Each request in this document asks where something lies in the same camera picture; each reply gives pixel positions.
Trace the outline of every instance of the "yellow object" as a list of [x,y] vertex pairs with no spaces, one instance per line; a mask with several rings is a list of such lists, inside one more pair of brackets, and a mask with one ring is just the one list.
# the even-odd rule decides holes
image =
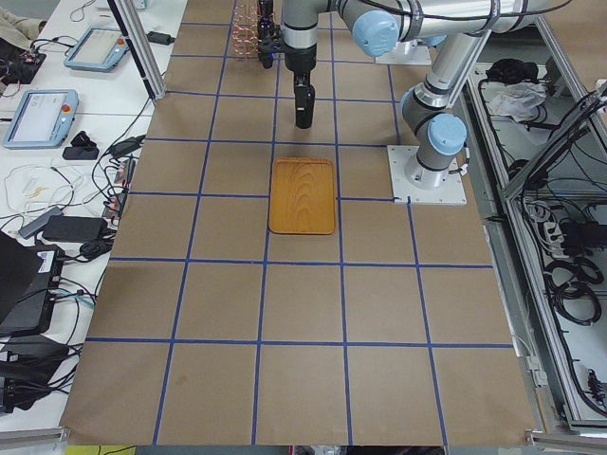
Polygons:
[[331,234],[335,230],[335,174],[328,159],[274,161],[269,228],[277,234]]
[[136,449],[133,446],[67,446],[65,455],[135,455]]

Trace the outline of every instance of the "tiled surface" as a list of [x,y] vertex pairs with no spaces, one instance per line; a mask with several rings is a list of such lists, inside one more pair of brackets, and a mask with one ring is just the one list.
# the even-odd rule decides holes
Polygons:
[[[186,9],[65,413],[75,440],[519,444],[532,422],[470,188],[463,208],[392,199],[385,145],[415,143],[397,103],[427,68],[371,64],[327,15],[300,130],[284,62],[231,57],[231,6]],[[333,235],[267,230],[279,156],[335,163]]]

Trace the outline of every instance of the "wooden board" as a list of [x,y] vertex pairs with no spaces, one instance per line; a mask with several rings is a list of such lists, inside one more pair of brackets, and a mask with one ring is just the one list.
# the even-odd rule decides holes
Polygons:
[[272,170],[270,230],[277,234],[333,233],[333,163],[328,159],[278,158]]

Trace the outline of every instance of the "brown cutting board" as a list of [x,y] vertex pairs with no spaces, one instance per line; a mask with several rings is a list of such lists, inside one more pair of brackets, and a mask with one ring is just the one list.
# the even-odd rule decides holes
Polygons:
[[276,234],[335,230],[335,173],[328,159],[278,158],[272,168],[269,228]]

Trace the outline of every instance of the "person's arm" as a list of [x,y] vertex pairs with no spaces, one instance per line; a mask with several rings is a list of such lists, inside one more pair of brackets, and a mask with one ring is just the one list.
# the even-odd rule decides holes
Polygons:
[[30,40],[35,40],[38,38],[38,35],[44,26],[44,21],[41,21],[40,19],[15,16],[13,13],[4,8],[0,8],[0,14],[2,14],[2,17],[6,21],[11,23]]

